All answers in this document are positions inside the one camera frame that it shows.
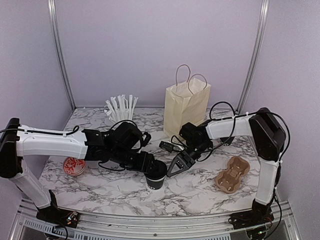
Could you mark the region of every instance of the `black paper cup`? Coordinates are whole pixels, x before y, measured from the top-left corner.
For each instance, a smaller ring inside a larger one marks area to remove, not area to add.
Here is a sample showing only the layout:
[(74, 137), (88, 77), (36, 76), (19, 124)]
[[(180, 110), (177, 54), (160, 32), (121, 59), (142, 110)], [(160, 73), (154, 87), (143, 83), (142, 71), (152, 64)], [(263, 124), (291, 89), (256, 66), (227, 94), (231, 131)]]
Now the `black paper cup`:
[(167, 165), (163, 161), (154, 160), (151, 172), (144, 174), (148, 187), (152, 190), (160, 189), (164, 184), (167, 170)]

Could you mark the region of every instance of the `metal rail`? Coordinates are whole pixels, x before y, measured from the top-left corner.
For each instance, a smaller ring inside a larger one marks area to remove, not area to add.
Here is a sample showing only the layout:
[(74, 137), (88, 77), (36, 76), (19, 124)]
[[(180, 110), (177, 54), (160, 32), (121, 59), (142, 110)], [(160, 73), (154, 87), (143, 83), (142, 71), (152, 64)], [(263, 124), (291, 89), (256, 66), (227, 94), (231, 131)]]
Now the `metal rail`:
[(58, 58), (59, 68), (61, 71), (63, 85), (66, 91), (66, 96), (69, 101), (70, 107), (72, 111), (74, 111), (76, 109), (76, 104), (72, 94), (72, 90), (71, 90), (71, 86), (70, 86), (70, 82), (67, 74), (67, 68), (65, 65), (65, 60), (62, 52), (55, 0), (48, 0), (48, 8), (49, 8), (49, 17), (50, 17), (53, 41), (54, 41), (54, 46), (55, 46), (55, 50)]
[(253, 53), (249, 65), (249, 69), (245, 78), (243, 90), (238, 102), (238, 106), (236, 108), (236, 111), (238, 113), (241, 113), (243, 110), (243, 107), (245, 105), (250, 85), (252, 83), (254, 73), (255, 73), (255, 68), (258, 60), (258, 56), (262, 47), (262, 42), (264, 39), (265, 35), (265, 29), (266, 29), (266, 24), (267, 24), (267, 15), (268, 15), (268, 9), (269, 9), (269, 0), (262, 0), (262, 5), (261, 5), (261, 12), (260, 12), (260, 18), (258, 22), (258, 28), (257, 28), (257, 33), (256, 33), (256, 38), (255, 38), (255, 43), (254, 43), (254, 48), (253, 48)]
[[(293, 217), (287, 201), (281, 202), (282, 219), (290, 220)], [(272, 205), (275, 222), (279, 221), (280, 210), (277, 204)], [(68, 228), (70, 240), (164, 240), (164, 239), (192, 239), (205, 240), (215, 237), (227, 237), (234, 232), (253, 229), (263, 226), (257, 225), (246, 229), (234, 230), (229, 223), (230, 214), (179, 216), (179, 217), (149, 217), (125, 216), (78, 211), (80, 213), (77, 228)], [(54, 230), (54, 224), (36, 219), (37, 209), (32, 201), (21, 201), (15, 222), (11, 231), (10, 240), (18, 240), (24, 226), (48, 234), (61, 236), (65, 234), (62, 228)]]

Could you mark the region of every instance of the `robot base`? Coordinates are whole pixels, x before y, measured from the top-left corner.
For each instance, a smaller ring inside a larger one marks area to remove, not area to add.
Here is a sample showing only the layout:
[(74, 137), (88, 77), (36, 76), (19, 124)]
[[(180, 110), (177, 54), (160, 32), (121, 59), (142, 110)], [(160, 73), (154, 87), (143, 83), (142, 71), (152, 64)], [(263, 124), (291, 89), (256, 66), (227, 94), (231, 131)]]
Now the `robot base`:
[(46, 208), (39, 209), (36, 218), (45, 222), (57, 224), (60, 227), (77, 228), (80, 214), (76, 211), (60, 209), (57, 206), (55, 194), (49, 190), (51, 204)]
[(253, 200), (252, 210), (231, 214), (229, 223), (233, 225), (235, 230), (270, 223), (275, 219), (271, 211), (271, 204), (272, 201), (263, 205)]

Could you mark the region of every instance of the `paper bag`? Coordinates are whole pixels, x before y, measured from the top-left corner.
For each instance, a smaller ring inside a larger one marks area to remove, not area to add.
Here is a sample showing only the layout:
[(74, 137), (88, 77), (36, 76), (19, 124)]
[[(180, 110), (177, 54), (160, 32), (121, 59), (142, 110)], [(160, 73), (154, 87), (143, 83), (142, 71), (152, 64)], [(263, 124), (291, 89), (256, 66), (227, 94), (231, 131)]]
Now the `paper bag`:
[[(188, 67), (189, 77), (187, 81), (178, 83), (178, 70), (182, 66)], [(175, 74), (176, 84), (165, 91), (163, 131), (170, 138), (173, 135), (179, 136), (179, 131), (184, 124), (190, 122), (197, 126), (205, 118), (211, 85), (199, 73), (191, 77), (190, 75), (189, 66), (185, 64), (179, 66)], [(205, 82), (195, 76), (203, 77)]]

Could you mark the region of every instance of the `paper bag handle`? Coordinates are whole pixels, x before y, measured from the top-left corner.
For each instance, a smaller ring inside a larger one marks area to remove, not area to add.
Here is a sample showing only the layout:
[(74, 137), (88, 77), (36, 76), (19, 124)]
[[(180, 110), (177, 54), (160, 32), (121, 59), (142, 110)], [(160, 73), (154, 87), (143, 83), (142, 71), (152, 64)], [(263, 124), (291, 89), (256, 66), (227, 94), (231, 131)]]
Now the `paper bag handle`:
[(186, 82), (189, 81), (190, 79), (190, 75), (191, 75), (191, 70), (190, 70), (190, 67), (187, 65), (187, 64), (182, 64), (180, 66), (178, 66), (178, 68), (176, 69), (176, 72), (175, 72), (175, 85), (178, 86), (178, 70), (179, 68), (181, 68), (182, 66), (186, 66), (189, 70), (189, 76), (188, 76), (188, 79), (186, 80)]
[[(200, 73), (196, 73), (196, 74), (193, 74), (190, 78), (189, 78), (189, 80), (191, 80), (194, 76), (201, 76), (201, 77), (203, 77), (203, 79), (205, 80), (205, 86), (204, 86), (204, 88), (203, 89), (205, 89), (206, 87), (207, 87), (207, 85), (208, 85), (208, 82), (207, 82), (207, 79), (205, 78), (205, 76), (203, 76), (202, 74), (200, 74)], [(187, 81), (188, 82), (188, 89), (189, 89), (189, 91), (192, 93), (192, 95), (194, 94), (192, 91), (191, 91), (191, 89), (190, 89), (190, 87), (189, 87), (189, 84), (190, 84), (190, 81)]]

